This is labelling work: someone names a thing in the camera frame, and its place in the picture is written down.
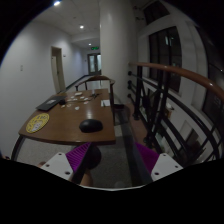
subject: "floor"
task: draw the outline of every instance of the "floor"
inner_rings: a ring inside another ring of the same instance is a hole
[[[115,135],[116,145],[100,146],[102,160],[91,170],[93,183],[96,188],[136,187],[151,182],[145,172],[134,142],[144,144],[146,130],[141,120],[132,117],[134,107],[127,104],[124,110],[116,112]],[[17,162],[37,166],[40,162],[48,161],[56,153],[67,153],[75,146],[64,146],[37,142],[26,139],[19,151]]]

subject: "laptop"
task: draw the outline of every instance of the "laptop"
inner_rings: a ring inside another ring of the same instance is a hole
[[[43,110],[43,111],[48,111],[52,107],[54,107],[56,104],[59,103],[60,100],[65,99],[66,96],[54,96],[48,100],[46,100],[44,103],[36,107],[37,110]]]

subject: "ceiling light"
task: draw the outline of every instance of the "ceiling light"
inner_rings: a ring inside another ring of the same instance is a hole
[[[61,2],[60,1],[56,1],[55,3],[54,3],[54,6],[57,6],[57,5],[59,5]]]

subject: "chair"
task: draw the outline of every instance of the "chair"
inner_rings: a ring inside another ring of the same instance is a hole
[[[151,175],[153,181],[159,180],[170,174],[173,174],[183,167],[166,153],[158,154],[152,149],[147,148],[139,143],[135,143],[142,161]]]
[[[87,82],[94,82],[94,81],[109,81],[110,82],[110,105],[112,108],[112,113],[113,113],[113,120],[114,120],[114,124],[115,124],[115,107],[114,107],[114,92],[113,92],[113,85],[115,83],[114,80],[109,79],[106,76],[103,75],[96,75],[93,76],[83,82],[78,83],[75,87],[76,87],[76,91],[78,91],[78,88],[80,85],[85,84],[86,90],[87,90]]]

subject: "railing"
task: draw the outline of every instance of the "railing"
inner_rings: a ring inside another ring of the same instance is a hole
[[[165,137],[167,143],[169,144],[173,152],[174,155],[173,158],[183,167],[195,163],[195,161],[205,152],[206,149],[204,149],[204,147],[208,142],[210,142],[212,146],[212,152],[210,153],[210,155],[207,156],[207,158],[203,162],[207,162],[214,159],[220,159],[224,157],[223,145],[221,145],[224,142],[224,137],[222,136],[222,134],[219,133],[220,138],[217,141],[213,136],[213,133],[216,131],[220,119],[224,119],[222,118],[224,91],[217,84],[215,84],[212,80],[207,79],[206,77],[203,77],[197,73],[182,68],[152,64],[152,63],[132,62],[129,63],[129,65],[137,66],[137,75],[132,74],[132,72],[128,73],[129,76],[134,76],[137,78],[137,85],[134,85],[131,80],[128,81],[128,89],[131,90],[132,93],[135,95],[135,100],[133,99],[132,94],[129,94],[128,97],[131,99],[132,103],[135,106],[135,111],[133,114],[134,118],[138,120],[140,117],[147,129],[147,136],[144,138],[144,142],[148,147],[150,148],[154,147],[158,153],[163,152],[156,138],[156,134],[158,133],[158,130],[160,130],[160,132],[162,132],[163,137]],[[146,79],[143,79],[142,77],[143,67],[157,69],[158,74],[157,85],[153,84],[152,82]],[[214,93],[221,100],[219,114],[217,114],[217,119],[213,123],[212,128],[209,129],[191,109],[189,109],[186,105],[184,105],[182,102],[180,102],[177,98],[175,98],[173,95],[169,93],[171,73],[175,73],[176,75],[185,77],[204,86],[207,90]],[[147,96],[145,93],[144,83],[156,89],[156,91],[150,97]],[[192,152],[192,149],[187,144],[187,141],[184,140],[179,131],[175,128],[175,126],[165,115],[167,98],[172,102],[174,102],[185,113],[187,113],[188,116],[191,117],[191,119],[195,122],[195,124],[197,124],[197,126],[205,134],[206,139],[196,152]],[[140,111],[140,102],[142,102],[143,108],[145,110],[146,119]],[[172,140],[171,136],[168,134],[166,127],[164,127],[162,123],[165,123],[166,126],[169,128],[169,130],[173,133],[176,140],[179,142],[181,146],[180,149],[178,149],[178,147]]]

